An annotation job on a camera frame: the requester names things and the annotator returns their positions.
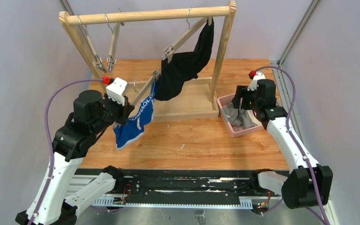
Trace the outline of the grey underwear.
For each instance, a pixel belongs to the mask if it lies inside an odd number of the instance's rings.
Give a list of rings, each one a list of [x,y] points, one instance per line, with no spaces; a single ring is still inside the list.
[[[247,110],[234,108],[232,102],[229,102],[227,106],[223,108],[223,111],[230,124],[234,127],[248,129],[257,126],[250,118]]]

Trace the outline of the blue white underwear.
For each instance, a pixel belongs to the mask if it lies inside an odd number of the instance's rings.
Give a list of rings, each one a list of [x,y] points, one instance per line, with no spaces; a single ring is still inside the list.
[[[153,81],[150,94],[139,103],[136,115],[129,117],[125,125],[118,124],[113,126],[116,150],[121,150],[140,138],[145,131],[144,127],[153,120],[155,84],[156,82]]]

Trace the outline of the wooden hanger of grey underwear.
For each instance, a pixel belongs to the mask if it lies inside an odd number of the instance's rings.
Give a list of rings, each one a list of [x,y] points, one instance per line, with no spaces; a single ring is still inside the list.
[[[114,28],[112,28],[110,26],[110,23],[108,22],[107,14],[105,14],[105,19],[106,19],[106,23],[107,23],[109,29],[112,32],[110,48],[109,48],[109,53],[108,53],[108,57],[107,57],[107,71],[109,73],[111,73],[113,71],[113,68],[116,65],[115,53],[116,53],[116,47],[117,47],[117,42],[118,42],[118,37],[119,37],[119,31],[122,26],[125,26],[125,23],[117,22],[117,23],[115,23]]]

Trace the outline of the wooden hanger of blue underwear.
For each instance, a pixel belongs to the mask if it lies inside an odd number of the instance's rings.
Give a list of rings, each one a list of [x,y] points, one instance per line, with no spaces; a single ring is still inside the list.
[[[147,89],[152,86],[152,84],[160,77],[160,75],[161,75],[161,69],[158,69],[158,70],[154,70],[152,72],[151,77],[147,81],[137,82],[136,81],[137,77],[134,78],[133,87],[134,87],[134,92],[136,92],[137,95],[131,102],[132,106],[134,106],[135,108],[137,107],[137,104],[141,101],[141,99],[142,99],[143,95],[146,93]],[[137,84],[143,84],[143,86],[140,90],[136,89]]]

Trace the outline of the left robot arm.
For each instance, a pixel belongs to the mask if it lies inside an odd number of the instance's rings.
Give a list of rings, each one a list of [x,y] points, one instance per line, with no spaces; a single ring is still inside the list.
[[[73,225],[100,196],[121,192],[125,186],[124,172],[110,165],[81,190],[66,196],[88,150],[107,128],[114,123],[124,124],[134,110],[128,102],[119,104],[96,90],[81,92],[73,107],[51,141],[53,154],[34,202],[15,218],[20,225]]]

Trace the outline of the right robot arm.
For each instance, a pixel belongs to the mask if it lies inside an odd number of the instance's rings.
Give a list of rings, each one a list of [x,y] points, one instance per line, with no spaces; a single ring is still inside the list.
[[[290,174],[270,169],[255,170],[250,188],[269,190],[283,198],[290,209],[324,206],[329,201],[333,172],[308,152],[293,127],[285,108],[277,105],[276,84],[261,79],[251,86],[239,85],[232,99],[234,108],[250,110],[274,138],[288,164]]]

